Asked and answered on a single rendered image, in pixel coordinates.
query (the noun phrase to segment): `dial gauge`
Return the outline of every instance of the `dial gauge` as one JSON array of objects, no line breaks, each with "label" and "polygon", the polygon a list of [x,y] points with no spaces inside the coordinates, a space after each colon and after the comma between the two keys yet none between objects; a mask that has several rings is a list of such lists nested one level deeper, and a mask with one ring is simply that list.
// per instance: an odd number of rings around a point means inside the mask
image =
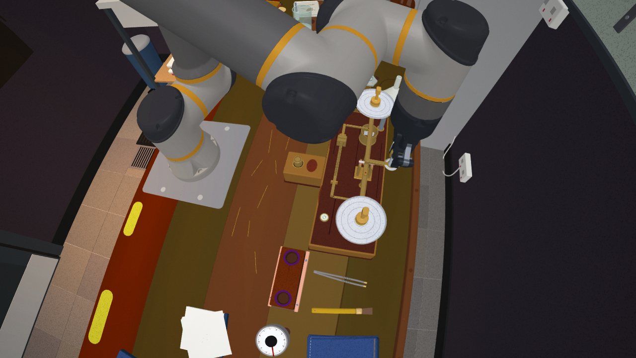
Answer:
[{"label": "dial gauge", "polygon": [[276,357],[289,345],[289,332],[278,324],[268,324],[256,333],[256,346],[262,354]]}]

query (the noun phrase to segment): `power outlet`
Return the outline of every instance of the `power outlet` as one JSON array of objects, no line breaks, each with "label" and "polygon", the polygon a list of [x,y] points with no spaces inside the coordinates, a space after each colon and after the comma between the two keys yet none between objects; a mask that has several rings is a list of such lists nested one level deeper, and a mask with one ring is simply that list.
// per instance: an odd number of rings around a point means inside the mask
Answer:
[{"label": "power outlet", "polygon": [[539,13],[550,29],[556,29],[565,19],[569,11],[563,0],[544,0]]},{"label": "power outlet", "polygon": [[459,181],[466,183],[473,177],[473,162],[471,161],[471,155],[464,153],[459,159]]}]

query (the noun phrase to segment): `white cable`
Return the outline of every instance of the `white cable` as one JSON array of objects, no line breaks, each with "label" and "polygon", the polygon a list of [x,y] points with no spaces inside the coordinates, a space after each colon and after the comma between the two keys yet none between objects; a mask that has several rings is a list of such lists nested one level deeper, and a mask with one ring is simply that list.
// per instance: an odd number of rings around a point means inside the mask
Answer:
[{"label": "white cable", "polygon": [[459,170],[459,168],[457,168],[457,170],[456,170],[455,172],[453,172],[453,174],[450,174],[450,175],[449,175],[449,174],[444,173],[444,171],[443,171],[443,170],[441,171],[441,173],[442,173],[442,174],[444,174],[444,175],[446,175],[446,176],[453,176],[453,175],[455,175],[455,173],[457,173],[457,171],[458,171],[458,170]]},{"label": "white cable", "polygon": [[450,145],[448,146],[448,149],[446,149],[446,152],[444,152],[444,155],[441,156],[442,159],[444,159],[444,157],[446,157],[446,153],[448,153],[448,151],[450,150],[450,147],[453,146],[453,143],[455,143],[455,138],[457,138],[457,136],[453,137],[453,141],[450,142]]}]

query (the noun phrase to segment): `dark wall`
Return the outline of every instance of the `dark wall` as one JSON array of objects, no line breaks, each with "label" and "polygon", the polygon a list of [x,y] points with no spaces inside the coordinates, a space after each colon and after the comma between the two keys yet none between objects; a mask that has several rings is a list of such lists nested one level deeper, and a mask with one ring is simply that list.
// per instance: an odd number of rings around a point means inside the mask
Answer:
[{"label": "dark wall", "polygon": [[453,145],[446,358],[636,355],[636,126],[571,16]]},{"label": "dark wall", "polygon": [[[33,50],[0,89],[0,229],[51,241],[140,76],[95,1],[3,2],[0,16]],[[158,28],[139,33],[168,51]]]}]

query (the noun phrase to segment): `blue trash can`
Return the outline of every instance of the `blue trash can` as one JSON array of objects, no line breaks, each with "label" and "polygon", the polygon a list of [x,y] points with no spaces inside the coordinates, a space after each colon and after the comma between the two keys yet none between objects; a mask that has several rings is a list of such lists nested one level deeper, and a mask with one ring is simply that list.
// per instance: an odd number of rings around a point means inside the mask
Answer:
[{"label": "blue trash can", "polygon": [[[135,45],[135,47],[137,47],[137,51],[139,51],[141,57],[144,59],[144,61],[146,61],[150,72],[152,72],[153,75],[157,73],[157,71],[159,71],[159,69],[163,65],[163,62],[159,58],[159,55],[157,54],[153,43],[150,42],[150,37],[148,37],[147,35],[137,35],[132,36],[130,39],[132,40],[132,43]],[[148,87],[153,89],[155,86],[152,84],[152,81],[150,80],[150,78],[148,78],[148,76],[146,76],[144,70],[141,68],[141,65],[137,62],[137,59],[135,59],[135,56],[132,54],[125,43],[123,44],[121,51],[124,55],[126,55],[126,57],[128,57],[128,60],[130,61],[130,63],[132,63],[133,67],[137,70],[141,78],[144,79]],[[167,83],[158,84],[159,86],[165,86]]]}]

